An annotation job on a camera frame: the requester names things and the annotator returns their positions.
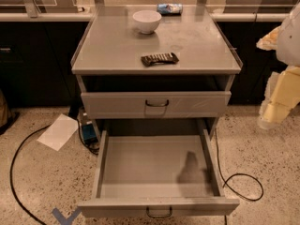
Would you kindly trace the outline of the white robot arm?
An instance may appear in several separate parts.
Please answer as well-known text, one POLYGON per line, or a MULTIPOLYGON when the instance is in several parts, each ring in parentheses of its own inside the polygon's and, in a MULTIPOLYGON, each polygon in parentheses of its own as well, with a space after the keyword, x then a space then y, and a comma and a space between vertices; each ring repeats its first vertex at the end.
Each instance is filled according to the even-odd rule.
POLYGON ((300 4, 284 19, 281 26, 257 42, 261 50, 275 50, 277 60, 287 67, 272 72, 259 110, 258 125, 263 129, 279 125, 300 103, 300 4))

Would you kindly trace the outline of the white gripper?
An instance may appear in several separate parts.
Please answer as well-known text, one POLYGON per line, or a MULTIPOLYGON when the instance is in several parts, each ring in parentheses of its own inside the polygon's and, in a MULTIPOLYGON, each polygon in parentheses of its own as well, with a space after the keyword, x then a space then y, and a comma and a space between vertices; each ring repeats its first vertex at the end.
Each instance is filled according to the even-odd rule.
POLYGON ((268 79, 258 125, 263 129, 279 125, 300 102, 300 67, 273 72, 268 79))

